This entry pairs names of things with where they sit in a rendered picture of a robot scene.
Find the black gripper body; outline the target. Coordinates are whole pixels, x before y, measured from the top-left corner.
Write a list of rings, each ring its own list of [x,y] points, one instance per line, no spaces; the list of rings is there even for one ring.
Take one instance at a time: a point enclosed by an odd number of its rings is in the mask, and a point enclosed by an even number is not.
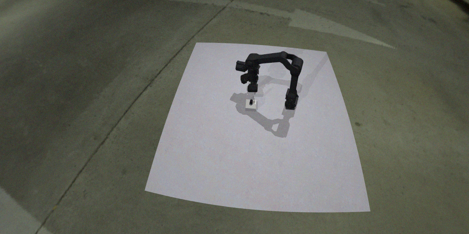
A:
[[[257,74],[259,74],[259,70],[257,70]],[[248,85],[248,92],[257,92],[258,91],[258,86],[257,86],[257,83],[256,81],[258,81],[258,75],[249,75],[248,74],[248,77],[251,79],[251,84]]]

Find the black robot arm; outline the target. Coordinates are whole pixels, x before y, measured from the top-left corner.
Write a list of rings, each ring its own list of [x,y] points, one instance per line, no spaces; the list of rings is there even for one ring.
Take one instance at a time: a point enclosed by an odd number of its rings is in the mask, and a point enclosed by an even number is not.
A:
[[[292,63],[290,63],[288,59],[292,60]],[[270,62],[281,62],[288,70],[290,70],[291,85],[286,93],[285,107],[286,110],[294,110],[298,103],[298,94],[296,87],[298,84],[298,77],[300,71],[302,70],[303,59],[299,58],[298,56],[288,54],[285,51],[274,52],[265,55],[251,53],[248,55],[245,62],[236,62],[236,70],[241,72],[246,72],[248,70],[248,73],[241,75],[241,82],[245,84],[248,81],[251,82],[251,79],[248,77],[248,74],[251,76],[256,75],[257,70],[259,70],[260,68],[260,64]]]

